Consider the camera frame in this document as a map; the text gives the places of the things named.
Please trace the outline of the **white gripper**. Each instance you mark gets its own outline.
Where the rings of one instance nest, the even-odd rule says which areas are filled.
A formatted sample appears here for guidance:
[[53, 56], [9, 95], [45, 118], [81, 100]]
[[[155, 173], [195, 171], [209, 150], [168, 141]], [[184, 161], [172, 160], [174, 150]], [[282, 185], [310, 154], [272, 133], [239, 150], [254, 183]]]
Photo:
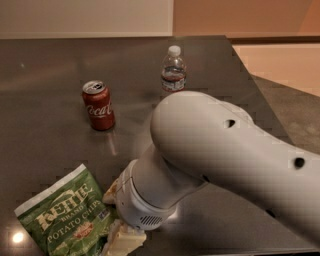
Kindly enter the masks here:
[[136, 163], [131, 161], [103, 195], [103, 203], [116, 203], [117, 213], [126, 224], [120, 219], [111, 224], [101, 256], [128, 256], [145, 242], [147, 236], [142, 230], [157, 229], [176, 211], [176, 206], [154, 207], [139, 195], [133, 182]]

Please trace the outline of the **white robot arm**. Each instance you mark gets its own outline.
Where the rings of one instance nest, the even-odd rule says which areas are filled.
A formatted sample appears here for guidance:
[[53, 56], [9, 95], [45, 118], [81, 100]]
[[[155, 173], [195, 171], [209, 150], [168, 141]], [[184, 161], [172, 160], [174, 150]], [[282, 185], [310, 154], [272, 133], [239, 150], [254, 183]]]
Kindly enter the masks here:
[[320, 245], [320, 156], [256, 126], [237, 106], [182, 91], [153, 110], [152, 143], [103, 196], [118, 220], [103, 252], [126, 256], [158, 228], [185, 196], [208, 183], [268, 211], [314, 246]]

